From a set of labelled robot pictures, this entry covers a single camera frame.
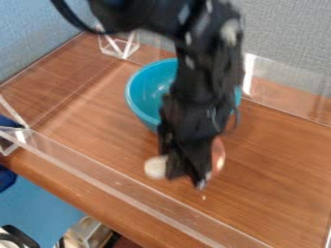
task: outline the wooden surface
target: wooden surface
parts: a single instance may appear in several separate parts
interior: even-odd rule
[[[273,247],[321,247],[331,211],[329,128],[243,101],[240,126],[224,137],[225,169],[207,190],[196,191],[185,178],[151,181],[143,164],[156,154],[156,137],[129,111],[123,95],[139,68],[99,54],[96,38],[83,35],[14,78],[2,92],[37,132],[173,199]],[[26,151],[1,159],[143,247],[203,247]]]

